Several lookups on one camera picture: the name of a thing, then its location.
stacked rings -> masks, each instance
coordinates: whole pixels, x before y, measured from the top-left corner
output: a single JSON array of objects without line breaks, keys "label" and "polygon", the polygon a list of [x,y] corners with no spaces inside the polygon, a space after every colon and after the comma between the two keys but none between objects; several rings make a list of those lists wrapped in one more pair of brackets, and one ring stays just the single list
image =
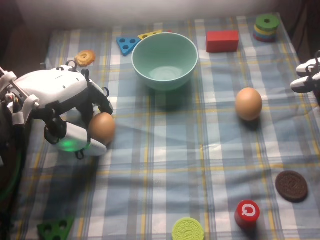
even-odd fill
[{"label": "stacked rings", "polygon": [[255,20],[253,37],[260,42],[274,42],[276,40],[279,24],[280,22],[275,15],[260,15]]}]

tablecloth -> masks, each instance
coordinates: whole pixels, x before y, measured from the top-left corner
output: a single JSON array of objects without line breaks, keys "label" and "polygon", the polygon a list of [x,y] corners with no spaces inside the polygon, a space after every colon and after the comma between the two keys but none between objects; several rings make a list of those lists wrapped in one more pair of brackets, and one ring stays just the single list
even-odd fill
[{"label": "tablecloth", "polygon": [[[94,50],[87,68],[110,91],[116,134],[106,155],[77,160],[46,142],[44,123],[34,121],[12,238],[39,239],[38,224],[74,216],[73,240],[169,240],[183,217],[198,220],[206,240],[320,239],[319,107],[312,93],[290,89],[299,61],[283,25],[276,42],[263,43],[253,37],[255,19],[53,32],[48,68]],[[148,89],[116,42],[156,30],[184,35],[198,48],[194,75],[177,91]],[[217,30],[239,31],[237,52],[206,52],[206,32]],[[245,87],[263,100],[252,123],[235,113],[235,96]],[[290,203],[276,191],[284,170],[305,177],[304,202]],[[251,234],[234,218],[245,199],[261,212]]]}]

robotic hand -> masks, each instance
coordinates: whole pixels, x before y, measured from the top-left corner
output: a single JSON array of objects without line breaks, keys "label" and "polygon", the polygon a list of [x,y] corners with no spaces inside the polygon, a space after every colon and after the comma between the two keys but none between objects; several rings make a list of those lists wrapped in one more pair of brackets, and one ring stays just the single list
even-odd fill
[{"label": "robotic hand", "polygon": [[[45,122],[44,137],[58,149],[75,152],[77,158],[84,155],[100,156],[107,147],[91,139],[89,123],[94,115],[93,105],[103,113],[114,109],[107,94],[89,79],[89,70],[77,71],[77,64],[68,61],[52,70],[28,73],[19,79],[13,72],[0,68],[0,101],[13,104],[13,126],[24,125],[30,119]],[[85,128],[63,121],[61,114],[76,108]]]},{"label": "robotic hand", "polygon": [[320,51],[315,58],[299,65],[296,68],[297,74],[302,77],[290,84],[291,89],[296,93],[310,93],[320,89]]}]

red rectangular block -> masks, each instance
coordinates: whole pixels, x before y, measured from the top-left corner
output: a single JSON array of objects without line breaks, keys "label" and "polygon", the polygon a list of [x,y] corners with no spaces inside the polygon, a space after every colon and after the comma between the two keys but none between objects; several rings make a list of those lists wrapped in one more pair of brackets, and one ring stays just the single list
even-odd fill
[{"label": "red rectangular block", "polygon": [[239,33],[236,30],[208,31],[205,41],[208,53],[236,52],[239,44]]}]

blue triangle block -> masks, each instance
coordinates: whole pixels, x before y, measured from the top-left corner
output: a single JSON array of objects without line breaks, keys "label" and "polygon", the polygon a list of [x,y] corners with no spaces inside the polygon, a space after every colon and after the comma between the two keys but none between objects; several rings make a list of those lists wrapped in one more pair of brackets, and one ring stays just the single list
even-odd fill
[{"label": "blue triangle block", "polygon": [[135,48],[135,46],[141,41],[138,37],[117,37],[118,43],[123,56],[127,56]]}]

